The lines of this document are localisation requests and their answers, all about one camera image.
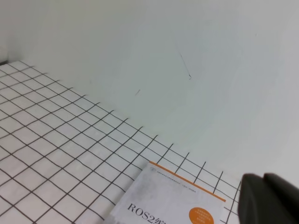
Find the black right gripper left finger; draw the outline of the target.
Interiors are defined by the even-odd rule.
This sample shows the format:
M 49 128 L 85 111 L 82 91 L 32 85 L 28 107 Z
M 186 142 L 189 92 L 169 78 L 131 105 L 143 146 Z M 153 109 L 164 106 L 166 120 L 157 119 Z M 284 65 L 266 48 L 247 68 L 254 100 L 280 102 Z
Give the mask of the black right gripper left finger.
M 284 212 L 274 192 L 262 177 L 244 174 L 238 204 L 241 224 L 282 224 Z

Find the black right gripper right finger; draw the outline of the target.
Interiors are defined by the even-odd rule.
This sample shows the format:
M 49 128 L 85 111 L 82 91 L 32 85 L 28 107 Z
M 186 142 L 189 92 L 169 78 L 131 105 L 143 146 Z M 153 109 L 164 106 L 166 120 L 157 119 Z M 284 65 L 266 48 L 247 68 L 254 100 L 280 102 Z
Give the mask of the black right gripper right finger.
M 299 189 L 274 173 L 264 174 L 263 179 L 284 208 L 299 223 Z

